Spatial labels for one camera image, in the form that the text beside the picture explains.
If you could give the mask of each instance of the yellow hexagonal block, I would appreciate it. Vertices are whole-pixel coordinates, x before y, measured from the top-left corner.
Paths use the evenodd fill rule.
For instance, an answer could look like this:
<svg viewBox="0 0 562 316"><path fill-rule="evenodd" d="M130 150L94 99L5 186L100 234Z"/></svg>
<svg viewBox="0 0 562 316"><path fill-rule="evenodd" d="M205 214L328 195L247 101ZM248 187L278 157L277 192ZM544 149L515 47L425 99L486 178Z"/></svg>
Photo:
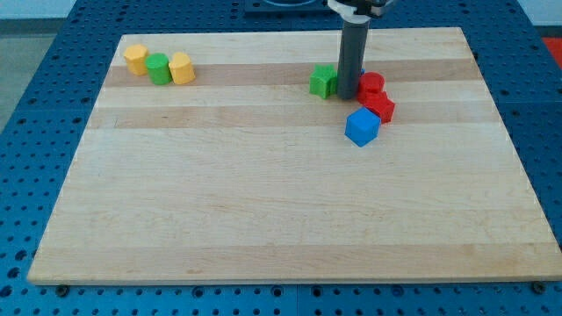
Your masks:
<svg viewBox="0 0 562 316"><path fill-rule="evenodd" d="M146 75L148 70L144 61L148 57L148 48L142 44L136 44L128 47L123 53L126 66L129 71L135 75Z"/></svg>
<svg viewBox="0 0 562 316"><path fill-rule="evenodd" d="M175 53L169 63L169 71L175 84L185 84L195 79L195 71L191 64L191 58L184 53Z"/></svg>

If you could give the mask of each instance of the green cylinder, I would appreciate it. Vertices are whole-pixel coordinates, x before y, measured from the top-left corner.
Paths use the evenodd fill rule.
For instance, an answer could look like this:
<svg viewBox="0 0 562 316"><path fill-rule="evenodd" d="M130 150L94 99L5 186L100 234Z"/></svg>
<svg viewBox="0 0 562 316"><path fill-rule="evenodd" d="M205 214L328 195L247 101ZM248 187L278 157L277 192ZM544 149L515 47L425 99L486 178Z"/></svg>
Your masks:
<svg viewBox="0 0 562 316"><path fill-rule="evenodd" d="M163 85L172 81L172 74L169 72L169 60L166 54L151 54L144 61L148 69L148 77L153 84Z"/></svg>

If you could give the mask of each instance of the blue cube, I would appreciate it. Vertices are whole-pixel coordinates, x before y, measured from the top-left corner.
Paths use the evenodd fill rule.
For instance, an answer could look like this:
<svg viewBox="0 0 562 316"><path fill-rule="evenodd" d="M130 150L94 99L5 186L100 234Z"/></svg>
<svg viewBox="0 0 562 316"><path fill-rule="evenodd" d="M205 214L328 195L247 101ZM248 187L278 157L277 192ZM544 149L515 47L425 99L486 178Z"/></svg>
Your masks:
<svg viewBox="0 0 562 316"><path fill-rule="evenodd" d="M348 116L345 136L353 140L359 147L363 147L377 137L379 126L380 118L362 107Z"/></svg>

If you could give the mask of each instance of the wood grain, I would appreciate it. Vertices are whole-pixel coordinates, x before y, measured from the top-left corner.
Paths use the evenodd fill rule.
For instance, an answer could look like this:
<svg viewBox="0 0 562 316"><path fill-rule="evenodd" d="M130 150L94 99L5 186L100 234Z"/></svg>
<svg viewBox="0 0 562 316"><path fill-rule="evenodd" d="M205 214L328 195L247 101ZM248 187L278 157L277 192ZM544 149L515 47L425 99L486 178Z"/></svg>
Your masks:
<svg viewBox="0 0 562 316"><path fill-rule="evenodd" d="M36 284L556 280L562 254L457 28L371 31L393 122L308 94L338 32L127 35L28 278ZM120 56L186 51L156 87Z"/></svg>

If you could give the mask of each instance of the gray floor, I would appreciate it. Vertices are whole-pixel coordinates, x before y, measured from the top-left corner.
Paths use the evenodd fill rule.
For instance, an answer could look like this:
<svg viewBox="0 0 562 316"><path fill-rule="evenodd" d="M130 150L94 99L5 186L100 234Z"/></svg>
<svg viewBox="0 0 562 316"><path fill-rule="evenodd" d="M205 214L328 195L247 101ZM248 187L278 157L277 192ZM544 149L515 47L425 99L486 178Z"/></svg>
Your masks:
<svg viewBox="0 0 562 316"><path fill-rule="evenodd" d="M0 132L53 39L54 34L0 37Z"/></svg>

